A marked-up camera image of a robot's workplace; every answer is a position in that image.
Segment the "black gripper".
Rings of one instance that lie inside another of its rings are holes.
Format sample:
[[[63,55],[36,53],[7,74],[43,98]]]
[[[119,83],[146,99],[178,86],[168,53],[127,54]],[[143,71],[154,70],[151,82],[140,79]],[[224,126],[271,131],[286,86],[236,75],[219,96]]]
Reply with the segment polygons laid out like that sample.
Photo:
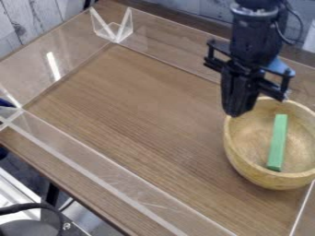
[[[242,116],[254,109],[258,96],[284,100],[294,72],[278,59],[284,37],[289,3],[232,3],[230,43],[208,40],[204,65],[222,74],[226,114]]]

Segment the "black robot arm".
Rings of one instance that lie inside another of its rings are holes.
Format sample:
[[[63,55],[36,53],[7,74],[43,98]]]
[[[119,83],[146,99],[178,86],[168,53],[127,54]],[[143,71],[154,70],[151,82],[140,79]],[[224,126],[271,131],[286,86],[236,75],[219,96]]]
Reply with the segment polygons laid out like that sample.
[[[232,29],[228,42],[210,40],[204,65],[220,73],[222,106],[239,117],[250,112],[259,95],[283,101],[295,71],[279,59],[289,16],[289,0],[235,0],[230,5]]]

